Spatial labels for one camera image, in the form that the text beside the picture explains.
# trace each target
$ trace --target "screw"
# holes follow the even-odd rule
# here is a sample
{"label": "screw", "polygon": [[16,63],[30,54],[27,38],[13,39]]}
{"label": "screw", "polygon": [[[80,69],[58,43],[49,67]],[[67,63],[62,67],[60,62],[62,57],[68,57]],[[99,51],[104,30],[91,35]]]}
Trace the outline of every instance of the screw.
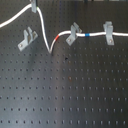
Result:
{"label": "screw", "polygon": [[110,43],[112,43],[112,42],[113,42],[113,40],[112,40],[112,39],[110,39],[109,41],[110,41]]}
{"label": "screw", "polygon": [[68,39],[68,42],[71,42],[71,39]]}
{"label": "screw", "polygon": [[20,44],[20,47],[23,47],[23,44]]}

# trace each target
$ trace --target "white cable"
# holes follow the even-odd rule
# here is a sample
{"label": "white cable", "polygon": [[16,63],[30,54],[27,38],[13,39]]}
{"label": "white cable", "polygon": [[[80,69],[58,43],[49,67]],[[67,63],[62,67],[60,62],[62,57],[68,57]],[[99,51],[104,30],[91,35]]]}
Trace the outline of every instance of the white cable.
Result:
{"label": "white cable", "polygon": [[97,32],[97,33],[90,33],[90,36],[101,36],[101,35],[106,35],[106,32]]}
{"label": "white cable", "polygon": [[50,53],[49,45],[48,45],[47,38],[46,38],[46,35],[45,35],[45,28],[44,28],[43,15],[42,15],[42,12],[41,12],[41,10],[40,10],[39,7],[37,7],[37,11],[38,11],[38,13],[39,13],[40,20],[41,20],[42,33],[43,33],[44,41],[45,41],[46,47],[47,47],[47,49],[48,49],[48,51],[49,51],[49,53]]}
{"label": "white cable", "polygon": [[0,24],[0,28],[8,25],[9,23],[11,23],[12,21],[14,21],[16,18],[18,18],[22,13],[24,13],[27,9],[31,8],[32,5],[29,4],[26,7],[24,7],[19,13],[17,13],[15,16],[13,16],[11,19],[5,21],[4,23]]}
{"label": "white cable", "polygon": [[[16,18],[18,18],[21,14],[23,14],[27,9],[31,8],[32,5],[29,4],[27,5],[26,7],[24,7],[19,13],[17,13],[15,16],[13,16],[11,19],[9,19],[8,21],[0,24],[0,28],[8,25],[9,23],[13,22]],[[53,40],[52,42],[52,45],[51,47],[49,48],[49,45],[48,45],[48,42],[47,42],[47,38],[46,38],[46,35],[45,35],[45,28],[44,28],[44,20],[43,20],[43,15],[42,15],[42,12],[40,10],[39,7],[37,7],[37,11],[39,13],[39,16],[40,16],[40,20],[41,20],[41,25],[42,25],[42,33],[43,33],[43,37],[44,37],[44,41],[45,41],[45,44],[46,44],[46,47],[48,49],[48,52],[51,53],[52,52],[52,49],[53,49],[53,46],[55,44],[55,39]],[[59,36],[62,36],[62,35],[65,35],[65,34],[71,34],[71,31],[64,31],[64,32],[61,32],[59,33],[58,35]],[[85,33],[76,33],[76,35],[78,37],[85,37]],[[98,32],[98,33],[89,33],[89,36],[100,36],[100,35],[106,35],[106,32]],[[127,33],[116,33],[116,32],[113,32],[113,35],[114,36],[128,36]]]}
{"label": "white cable", "polygon": [[127,33],[116,33],[116,32],[113,32],[112,33],[114,36],[128,36]]}

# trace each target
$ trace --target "cable clip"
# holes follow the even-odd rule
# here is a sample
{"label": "cable clip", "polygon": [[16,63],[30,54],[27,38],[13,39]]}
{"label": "cable clip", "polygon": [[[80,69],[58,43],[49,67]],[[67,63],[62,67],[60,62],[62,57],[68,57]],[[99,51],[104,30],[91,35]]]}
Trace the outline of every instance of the cable clip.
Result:
{"label": "cable clip", "polygon": [[36,13],[37,10],[37,0],[30,0],[32,4],[32,12]]}
{"label": "cable clip", "polygon": [[71,26],[71,35],[66,39],[66,42],[71,46],[73,42],[77,39],[76,33],[82,33],[82,30],[79,28],[79,26],[74,22],[74,24]]}
{"label": "cable clip", "polygon": [[23,51],[28,45],[30,45],[38,37],[37,33],[35,31],[32,32],[30,27],[28,27],[28,32],[24,30],[24,40],[20,44],[18,44],[18,48],[20,51]]}
{"label": "cable clip", "polygon": [[112,37],[113,25],[111,21],[106,21],[103,25],[104,31],[106,32],[106,40],[108,45],[114,45],[114,40]]}

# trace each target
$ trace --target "wire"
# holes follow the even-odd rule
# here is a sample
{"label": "wire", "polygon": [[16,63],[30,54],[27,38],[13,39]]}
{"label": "wire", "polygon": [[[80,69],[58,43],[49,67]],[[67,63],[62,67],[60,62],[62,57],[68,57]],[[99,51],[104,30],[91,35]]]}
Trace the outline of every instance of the wire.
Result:
{"label": "wire", "polygon": [[114,36],[128,36],[127,33],[116,33],[116,32],[113,32],[113,35]]}
{"label": "wire", "polygon": [[0,28],[6,26],[6,25],[8,25],[8,24],[10,24],[11,22],[13,22],[16,18],[18,18],[21,14],[23,14],[26,10],[28,10],[28,9],[31,8],[31,7],[32,7],[31,4],[29,4],[29,5],[27,5],[26,7],[24,7],[19,13],[17,13],[17,14],[16,14],[15,16],[13,16],[11,19],[9,19],[8,21],[6,21],[6,22],[0,24]]}
{"label": "wire", "polygon": [[[6,22],[0,24],[0,28],[10,24],[11,22],[13,22],[16,18],[18,18],[21,14],[23,14],[26,10],[28,10],[29,8],[31,8],[32,5],[29,4],[27,5],[26,7],[24,7],[19,13],[17,13],[15,16],[13,16],[11,19],[7,20]],[[37,7],[37,11],[39,13],[39,16],[40,16],[40,20],[41,20],[41,26],[42,26],[42,34],[43,34],[43,37],[44,37],[44,41],[45,41],[45,44],[46,44],[46,47],[48,49],[48,52],[51,53],[52,52],[52,49],[53,49],[53,46],[55,44],[55,42],[57,41],[57,39],[62,36],[62,35],[66,35],[66,34],[71,34],[71,31],[63,31],[63,32],[60,32],[56,38],[53,40],[52,44],[51,44],[51,47],[49,47],[48,45],[48,42],[47,42],[47,38],[46,38],[46,35],[45,35],[45,28],[44,28],[44,20],[43,20],[43,15],[42,15],[42,12],[40,10],[39,7]],[[89,37],[89,36],[101,36],[101,35],[106,35],[106,32],[97,32],[97,33],[76,33],[76,35],[78,37]],[[113,32],[112,35],[114,36],[128,36],[128,33],[116,33],[116,32]]]}

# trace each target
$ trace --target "metal clamp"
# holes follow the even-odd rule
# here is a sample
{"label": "metal clamp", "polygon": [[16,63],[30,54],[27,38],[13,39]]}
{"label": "metal clamp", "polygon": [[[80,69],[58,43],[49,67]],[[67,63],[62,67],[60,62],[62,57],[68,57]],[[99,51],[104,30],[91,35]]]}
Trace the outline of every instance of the metal clamp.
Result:
{"label": "metal clamp", "polygon": [[36,13],[37,10],[37,0],[30,0],[32,4],[32,12]]}
{"label": "metal clamp", "polygon": [[107,44],[108,45],[114,45],[114,40],[113,40],[113,37],[112,37],[112,33],[113,33],[112,22],[111,21],[105,22],[103,27],[104,27],[104,31],[106,32]]}
{"label": "metal clamp", "polygon": [[24,30],[24,40],[20,44],[18,44],[18,48],[20,51],[23,51],[28,45],[30,45],[38,37],[37,33],[35,31],[32,32],[30,27],[28,27],[28,32]]}
{"label": "metal clamp", "polygon": [[79,28],[79,26],[74,22],[74,24],[71,26],[71,35],[66,39],[66,42],[71,46],[73,42],[77,39],[76,33],[82,33],[82,30]]}

